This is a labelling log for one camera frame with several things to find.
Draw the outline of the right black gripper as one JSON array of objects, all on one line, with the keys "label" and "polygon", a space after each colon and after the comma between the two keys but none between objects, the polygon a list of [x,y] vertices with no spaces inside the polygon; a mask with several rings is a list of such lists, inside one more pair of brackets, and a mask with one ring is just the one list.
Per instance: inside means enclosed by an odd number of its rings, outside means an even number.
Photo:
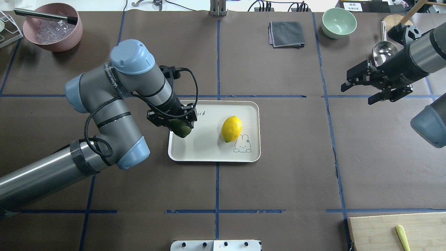
[{"label": "right black gripper", "polygon": [[389,59],[389,62],[384,62],[379,67],[375,66],[373,61],[366,59],[347,70],[346,82],[341,85],[341,92],[345,92],[353,86],[371,84],[382,91],[368,98],[369,105],[386,100],[396,102],[413,92],[413,87],[408,84],[428,75],[429,73],[414,62],[410,53],[398,52]]}]

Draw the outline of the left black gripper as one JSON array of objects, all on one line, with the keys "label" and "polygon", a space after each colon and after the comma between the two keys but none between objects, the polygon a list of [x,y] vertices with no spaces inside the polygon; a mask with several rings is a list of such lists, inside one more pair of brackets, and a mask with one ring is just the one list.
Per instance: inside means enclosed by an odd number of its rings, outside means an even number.
[{"label": "left black gripper", "polygon": [[172,130],[172,119],[179,119],[194,129],[197,121],[196,104],[183,105],[178,98],[169,98],[161,105],[154,105],[153,111],[147,111],[147,119],[156,127]]}]

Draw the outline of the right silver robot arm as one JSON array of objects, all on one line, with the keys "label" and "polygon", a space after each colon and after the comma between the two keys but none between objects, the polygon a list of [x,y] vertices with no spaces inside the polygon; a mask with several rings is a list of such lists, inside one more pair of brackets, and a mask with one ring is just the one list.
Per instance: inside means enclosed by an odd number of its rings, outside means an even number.
[{"label": "right silver robot arm", "polygon": [[[412,84],[444,69],[446,66],[446,24],[425,33],[414,25],[398,24],[387,35],[403,45],[403,49],[375,67],[365,60],[347,70],[341,85],[345,92],[356,85],[371,85],[380,91],[368,98],[370,105],[389,100],[395,102],[412,92]],[[446,144],[445,95],[427,105],[411,119],[411,127],[436,148]]]}]

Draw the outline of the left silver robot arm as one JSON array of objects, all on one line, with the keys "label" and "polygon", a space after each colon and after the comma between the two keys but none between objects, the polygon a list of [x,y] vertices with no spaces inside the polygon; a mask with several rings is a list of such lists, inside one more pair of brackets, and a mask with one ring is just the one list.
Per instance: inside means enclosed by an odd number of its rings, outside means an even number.
[{"label": "left silver robot arm", "polygon": [[184,67],[159,66],[139,40],[121,41],[103,66],[73,78],[65,96],[73,108],[89,116],[83,138],[35,163],[1,178],[1,218],[46,198],[85,178],[117,165],[121,170],[143,162],[150,154],[125,98],[149,106],[147,119],[186,137],[197,121],[196,105],[183,105],[174,92],[174,80]]}]

